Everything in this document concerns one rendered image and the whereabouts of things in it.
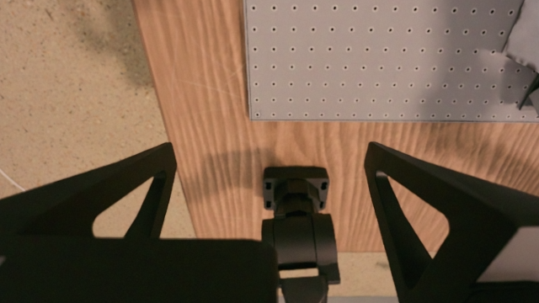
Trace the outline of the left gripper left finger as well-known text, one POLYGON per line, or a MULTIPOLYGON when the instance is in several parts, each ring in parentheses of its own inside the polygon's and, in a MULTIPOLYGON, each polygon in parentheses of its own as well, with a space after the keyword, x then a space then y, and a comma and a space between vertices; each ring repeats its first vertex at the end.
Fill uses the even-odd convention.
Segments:
POLYGON ((177 160, 172 142, 117 162, 0 199, 0 231, 95 237, 96 218, 150 178, 136 218, 123 237, 160 237, 177 160))

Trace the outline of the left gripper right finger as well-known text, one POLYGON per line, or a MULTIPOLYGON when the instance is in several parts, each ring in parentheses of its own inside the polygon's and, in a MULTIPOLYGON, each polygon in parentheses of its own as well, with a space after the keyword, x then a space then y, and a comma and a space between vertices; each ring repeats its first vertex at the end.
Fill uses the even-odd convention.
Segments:
POLYGON ((398 303, 461 303, 480 287, 539 284, 539 196, 376 141, 364 169, 398 303), (388 177, 447 219, 433 258, 388 177))

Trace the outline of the grey flat mat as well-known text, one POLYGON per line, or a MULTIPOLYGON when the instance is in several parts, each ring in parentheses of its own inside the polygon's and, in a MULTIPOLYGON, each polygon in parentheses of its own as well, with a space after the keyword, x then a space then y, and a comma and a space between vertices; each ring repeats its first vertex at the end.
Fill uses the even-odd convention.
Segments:
POLYGON ((250 121, 539 124, 525 0, 243 0, 250 121))

